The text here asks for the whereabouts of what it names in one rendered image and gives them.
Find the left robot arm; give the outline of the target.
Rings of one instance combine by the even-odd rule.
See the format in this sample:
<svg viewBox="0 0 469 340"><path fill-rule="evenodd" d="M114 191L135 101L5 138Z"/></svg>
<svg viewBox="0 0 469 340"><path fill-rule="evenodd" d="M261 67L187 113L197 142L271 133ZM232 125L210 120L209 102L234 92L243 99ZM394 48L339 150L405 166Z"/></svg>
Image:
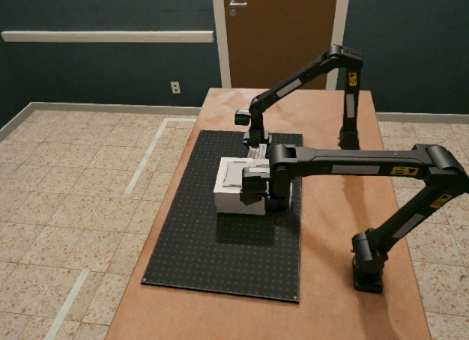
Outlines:
<svg viewBox="0 0 469 340"><path fill-rule="evenodd" d="M287 196L295 177L352 175L423 180L426 186L387 221L351 238L355 288L382 292L384 262L392 247L447 202L469 194L469 176L462 169L449 150L436 144L415 144L410 151L274 145L269 150L269 164L242 169L240 201L248 206L264 197L264 210L278 212L279 199L269 192L276 197Z"/></svg>

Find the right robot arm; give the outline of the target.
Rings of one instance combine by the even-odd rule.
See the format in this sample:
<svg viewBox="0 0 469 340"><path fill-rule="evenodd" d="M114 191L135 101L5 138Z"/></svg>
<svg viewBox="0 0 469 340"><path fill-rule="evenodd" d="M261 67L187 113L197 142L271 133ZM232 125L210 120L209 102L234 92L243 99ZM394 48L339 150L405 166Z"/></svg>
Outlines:
<svg viewBox="0 0 469 340"><path fill-rule="evenodd" d="M258 149L260 140L264 139L262 113L265 112L266 109L314 78L320 76L323 72L329 73L335 68L345 67L343 123L339 131L339 137L337 138L339 139L337 145L340 146L340 150L359 150L360 139L358 144L357 107L359 103L362 66L363 53L361 51L346 46L332 45L305 67L293 73L271 89L255 96L248 109L238 109L234 115L234 124L248 126L251 120L251 126L249 126L249 146ZM252 127L256 129L262 128L260 130L254 130Z"/></svg>

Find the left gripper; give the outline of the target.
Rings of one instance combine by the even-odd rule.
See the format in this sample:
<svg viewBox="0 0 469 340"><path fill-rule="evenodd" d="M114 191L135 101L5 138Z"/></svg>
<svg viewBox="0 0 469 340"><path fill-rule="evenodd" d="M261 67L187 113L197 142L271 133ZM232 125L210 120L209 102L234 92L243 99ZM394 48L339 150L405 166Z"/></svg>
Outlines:
<svg viewBox="0 0 469 340"><path fill-rule="evenodd" d="M291 191L285 197L276 197L272 195L270 192L269 194L272 197L279 199L278 200L278 212L266 211L265 219L271 219L275 226L281 226L281 224L283 223L289 224L290 215L291 215Z"/></svg>

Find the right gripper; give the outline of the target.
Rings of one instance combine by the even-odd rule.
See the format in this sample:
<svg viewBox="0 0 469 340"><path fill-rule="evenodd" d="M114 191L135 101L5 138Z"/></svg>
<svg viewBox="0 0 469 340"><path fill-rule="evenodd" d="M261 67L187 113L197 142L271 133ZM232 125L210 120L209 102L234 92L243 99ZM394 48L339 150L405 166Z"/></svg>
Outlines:
<svg viewBox="0 0 469 340"><path fill-rule="evenodd" d="M259 129L253 128L253 129L254 130L260 130L261 128L259 128ZM269 131L265 130L264 131L264 139L261 139L260 143L267 144L267 150L268 150L268 148L271 145L271 140L272 140L272 135L269 135ZM247 130L247 133L244 134L243 143L247 147L247 149L249 150L249 148L248 148L249 147L249 130Z"/></svg>

